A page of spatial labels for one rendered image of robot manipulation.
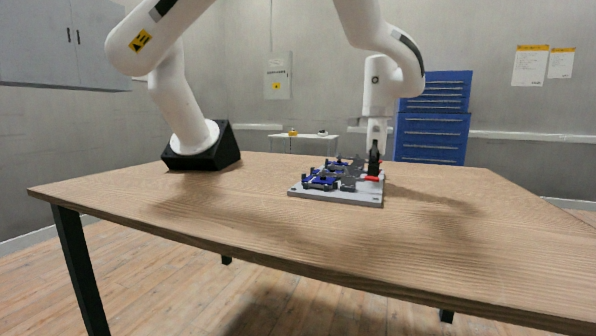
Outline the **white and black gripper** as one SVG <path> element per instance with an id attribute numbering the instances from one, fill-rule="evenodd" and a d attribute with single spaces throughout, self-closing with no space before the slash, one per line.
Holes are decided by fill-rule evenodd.
<path id="1" fill-rule="evenodd" d="M 367 154 L 369 155 L 369 164 L 367 168 L 367 176 L 378 177 L 380 169 L 380 154 L 384 156 L 386 149 L 387 120 L 391 120 L 391 118 L 368 117 L 364 119 L 368 119 Z"/>

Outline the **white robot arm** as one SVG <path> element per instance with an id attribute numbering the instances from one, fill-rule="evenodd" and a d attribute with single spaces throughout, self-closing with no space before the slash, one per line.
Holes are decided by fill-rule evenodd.
<path id="1" fill-rule="evenodd" d="M 215 1 L 143 0 L 105 41 L 106 57 L 117 71 L 131 77 L 149 74 L 148 92 L 173 131 L 170 145 L 180 155 L 206 151 L 220 133 L 215 122 L 204 119 L 185 79 L 181 38 Z M 358 127 L 358 118 L 393 116 L 396 98 L 417 97 L 424 90 L 419 47 L 383 19 L 378 0 L 332 1 L 349 44 L 384 54 L 365 61 L 363 115 L 370 116 L 347 118 L 347 127 Z"/>

